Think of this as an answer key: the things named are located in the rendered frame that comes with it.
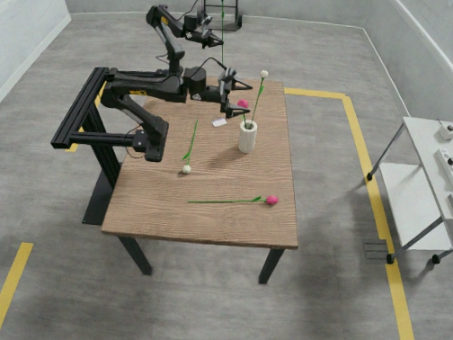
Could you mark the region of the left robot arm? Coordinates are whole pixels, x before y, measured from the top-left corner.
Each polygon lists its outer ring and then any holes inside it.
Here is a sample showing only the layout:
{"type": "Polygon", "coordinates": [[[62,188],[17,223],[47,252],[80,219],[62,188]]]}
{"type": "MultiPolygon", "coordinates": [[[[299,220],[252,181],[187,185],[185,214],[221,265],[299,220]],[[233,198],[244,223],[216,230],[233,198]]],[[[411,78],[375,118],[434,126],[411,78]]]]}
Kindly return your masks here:
{"type": "Polygon", "coordinates": [[[167,7],[168,6],[166,4],[163,4],[162,7],[152,5],[146,15],[146,21],[147,24],[150,24],[151,27],[153,27],[157,31],[166,47],[166,50],[168,51],[167,60],[169,60],[169,69],[165,77],[173,74],[179,76],[182,71],[182,66],[180,66],[180,59],[184,57],[185,51],[182,48],[182,45],[178,44],[178,42],[175,41],[172,34],[168,31],[166,25],[169,27],[176,38],[185,37],[186,40],[194,41],[194,34],[197,31],[193,30],[197,29],[198,16],[184,15],[184,23],[182,23],[180,21],[176,21],[169,14],[169,12],[167,12],[167,7]]]}

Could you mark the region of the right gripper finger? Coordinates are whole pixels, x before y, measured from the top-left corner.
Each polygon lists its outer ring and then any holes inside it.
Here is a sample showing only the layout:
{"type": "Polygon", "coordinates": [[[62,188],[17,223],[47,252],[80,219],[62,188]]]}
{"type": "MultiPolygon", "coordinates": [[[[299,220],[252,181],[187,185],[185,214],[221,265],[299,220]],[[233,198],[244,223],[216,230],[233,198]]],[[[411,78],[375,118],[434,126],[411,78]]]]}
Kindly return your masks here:
{"type": "Polygon", "coordinates": [[[231,91],[241,91],[241,90],[253,90],[253,87],[251,85],[248,85],[246,82],[244,82],[238,76],[235,76],[235,79],[232,80],[231,91]],[[236,85],[236,83],[239,83],[239,84],[247,86],[247,87],[236,85]]]}
{"type": "Polygon", "coordinates": [[[228,107],[227,118],[231,119],[231,118],[234,118],[235,116],[238,116],[238,115],[241,115],[241,114],[246,114],[246,113],[249,113],[249,112],[251,112],[251,110],[249,110],[247,108],[244,108],[242,106],[230,103],[229,107],[228,107]],[[233,111],[244,111],[244,112],[233,112],[233,111]]]}

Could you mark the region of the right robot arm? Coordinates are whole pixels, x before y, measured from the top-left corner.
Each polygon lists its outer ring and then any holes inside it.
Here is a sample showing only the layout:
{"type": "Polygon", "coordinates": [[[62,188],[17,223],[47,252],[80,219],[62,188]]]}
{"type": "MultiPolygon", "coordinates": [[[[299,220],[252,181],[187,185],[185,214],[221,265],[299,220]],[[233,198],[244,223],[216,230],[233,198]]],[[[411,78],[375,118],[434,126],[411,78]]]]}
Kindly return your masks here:
{"type": "Polygon", "coordinates": [[[152,139],[150,140],[151,142],[148,141],[147,143],[145,158],[154,160],[160,159],[167,121],[164,121],[160,116],[155,116],[147,112],[129,95],[151,96],[170,103],[186,103],[189,90],[191,100],[205,102],[205,93],[206,90],[208,91],[207,72],[201,67],[200,70],[192,76],[198,68],[199,67],[186,67],[184,69],[183,77],[179,76],[181,84],[189,77],[191,78],[182,86],[179,86],[177,76],[171,76],[167,80],[165,79],[168,76],[160,78],[125,76],[119,74],[116,67],[111,68],[107,79],[113,78],[113,81],[106,81],[109,83],[105,83],[104,85],[100,103],[105,107],[115,108],[124,112],[145,130],[147,139],[152,139]],[[165,81],[156,82],[163,80],[165,81]]]}

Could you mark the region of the white flower with green stem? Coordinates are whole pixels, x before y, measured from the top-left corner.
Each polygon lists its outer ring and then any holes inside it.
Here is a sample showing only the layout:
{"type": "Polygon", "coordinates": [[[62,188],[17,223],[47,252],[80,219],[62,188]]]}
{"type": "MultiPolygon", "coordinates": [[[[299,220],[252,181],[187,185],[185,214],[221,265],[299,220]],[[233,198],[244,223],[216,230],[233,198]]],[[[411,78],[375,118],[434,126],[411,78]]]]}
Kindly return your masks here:
{"type": "MultiPolygon", "coordinates": [[[[267,75],[268,75],[268,72],[266,70],[261,71],[260,76],[262,77],[262,81],[265,77],[267,77],[267,75]]],[[[262,93],[263,88],[264,88],[264,85],[262,86],[262,83],[261,83],[259,94],[262,93]]],[[[258,98],[259,98],[259,94],[258,94],[258,98]]]]}

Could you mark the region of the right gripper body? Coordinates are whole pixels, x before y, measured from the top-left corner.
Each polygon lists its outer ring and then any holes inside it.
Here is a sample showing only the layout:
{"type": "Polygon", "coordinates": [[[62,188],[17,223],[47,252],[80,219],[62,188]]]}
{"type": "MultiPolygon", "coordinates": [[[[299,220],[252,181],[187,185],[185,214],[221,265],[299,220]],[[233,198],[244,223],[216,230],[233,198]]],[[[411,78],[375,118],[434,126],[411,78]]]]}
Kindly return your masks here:
{"type": "Polygon", "coordinates": [[[226,119],[229,105],[229,99],[227,98],[227,96],[228,94],[230,94],[232,81],[230,81],[228,84],[226,84],[225,82],[222,82],[221,84],[221,81],[227,77],[228,69],[229,68],[226,68],[223,72],[218,73],[218,86],[208,85],[207,89],[209,90],[205,93],[206,102],[221,103],[220,112],[226,114],[226,119]]]}

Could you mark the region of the white cylindrical vase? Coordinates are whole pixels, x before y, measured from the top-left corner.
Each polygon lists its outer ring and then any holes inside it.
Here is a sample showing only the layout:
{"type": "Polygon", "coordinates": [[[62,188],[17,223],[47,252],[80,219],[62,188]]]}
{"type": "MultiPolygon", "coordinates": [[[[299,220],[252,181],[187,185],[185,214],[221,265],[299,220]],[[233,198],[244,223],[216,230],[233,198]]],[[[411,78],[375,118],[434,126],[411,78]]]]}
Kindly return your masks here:
{"type": "Polygon", "coordinates": [[[240,136],[239,136],[239,150],[244,153],[250,153],[254,149],[256,131],[257,131],[257,124],[253,121],[246,121],[246,129],[244,121],[241,123],[240,126],[240,136]],[[251,127],[251,129],[250,129],[251,127]]]}

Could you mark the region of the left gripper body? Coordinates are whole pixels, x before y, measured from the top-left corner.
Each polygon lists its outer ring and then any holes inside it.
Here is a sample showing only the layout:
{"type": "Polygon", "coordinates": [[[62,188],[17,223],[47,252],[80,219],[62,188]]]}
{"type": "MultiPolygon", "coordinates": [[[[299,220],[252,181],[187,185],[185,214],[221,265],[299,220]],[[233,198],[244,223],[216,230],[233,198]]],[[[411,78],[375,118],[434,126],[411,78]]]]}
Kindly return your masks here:
{"type": "MultiPolygon", "coordinates": [[[[209,16],[204,20],[204,22],[209,18],[209,16]]],[[[194,41],[195,42],[198,42],[198,43],[201,43],[202,44],[202,48],[205,49],[205,47],[208,45],[209,47],[209,35],[211,34],[212,30],[206,30],[206,24],[204,24],[204,22],[201,23],[202,25],[202,32],[200,31],[197,31],[197,33],[195,32],[194,34],[194,41]],[[202,33],[203,33],[203,36],[202,36],[202,33]],[[202,41],[201,41],[201,38],[202,38],[202,41]]]]}

